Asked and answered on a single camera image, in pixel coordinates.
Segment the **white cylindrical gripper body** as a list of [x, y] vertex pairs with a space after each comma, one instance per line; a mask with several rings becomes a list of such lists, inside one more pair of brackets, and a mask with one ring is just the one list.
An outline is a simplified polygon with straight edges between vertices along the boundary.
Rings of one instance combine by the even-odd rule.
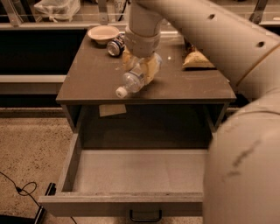
[[138, 58], [148, 58], [157, 49], [160, 41], [160, 33], [152, 37], [144, 37], [134, 33], [128, 26], [125, 28], [124, 43], [129, 52]]

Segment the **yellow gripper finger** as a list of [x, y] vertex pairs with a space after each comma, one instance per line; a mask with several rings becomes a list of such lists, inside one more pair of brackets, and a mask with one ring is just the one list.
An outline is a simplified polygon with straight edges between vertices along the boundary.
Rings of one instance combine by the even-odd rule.
[[122, 66], [125, 71], [129, 71], [138, 61], [138, 57], [134, 56], [127, 48], [122, 53]]
[[149, 58], [142, 59], [140, 67], [143, 71], [144, 84], [148, 85], [153, 81], [154, 76], [160, 70], [161, 57], [157, 53], [154, 53]]

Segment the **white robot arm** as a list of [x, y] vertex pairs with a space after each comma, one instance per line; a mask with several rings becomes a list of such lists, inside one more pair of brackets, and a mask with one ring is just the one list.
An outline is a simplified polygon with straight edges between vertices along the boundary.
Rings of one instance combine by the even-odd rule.
[[209, 146], [203, 223], [280, 224], [280, 38], [210, 0], [131, 0], [133, 55], [155, 52], [163, 19], [249, 100]]

